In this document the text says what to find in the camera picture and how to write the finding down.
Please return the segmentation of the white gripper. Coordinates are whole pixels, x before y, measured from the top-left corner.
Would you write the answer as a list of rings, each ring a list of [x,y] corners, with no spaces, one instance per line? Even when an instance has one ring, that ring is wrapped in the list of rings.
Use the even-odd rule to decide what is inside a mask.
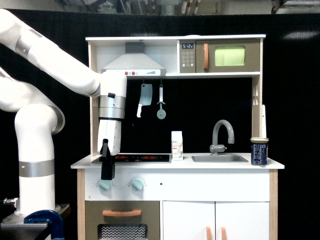
[[[100,119],[97,135],[97,151],[101,154],[101,179],[115,178],[115,161],[112,156],[120,153],[121,122],[118,120]]]

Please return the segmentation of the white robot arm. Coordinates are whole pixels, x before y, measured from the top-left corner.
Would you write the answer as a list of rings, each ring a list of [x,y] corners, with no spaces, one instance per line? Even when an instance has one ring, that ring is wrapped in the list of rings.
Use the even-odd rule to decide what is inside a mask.
[[[0,42],[75,93],[99,97],[98,149],[104,180],[114,177],[111,157],[121,148],[127,77],[96,73],[6,9],[0,11]],[[0,108],[15,113],[19,160],[19,212],[54,210],[55,154],[52,136],[65,125],[62,111],[33,85],[0,73]]]

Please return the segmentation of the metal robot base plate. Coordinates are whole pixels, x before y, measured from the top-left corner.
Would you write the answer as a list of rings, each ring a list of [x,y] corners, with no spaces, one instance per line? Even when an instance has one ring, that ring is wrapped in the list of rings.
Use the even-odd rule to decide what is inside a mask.
[[[70,214],[70,205],[57,204],[53,209],[64,219]],[[4,218],[0,223],[0,238],[2,240],[52,240],[50,227],[47,223],[24,224],[27,215],[16,211]]]

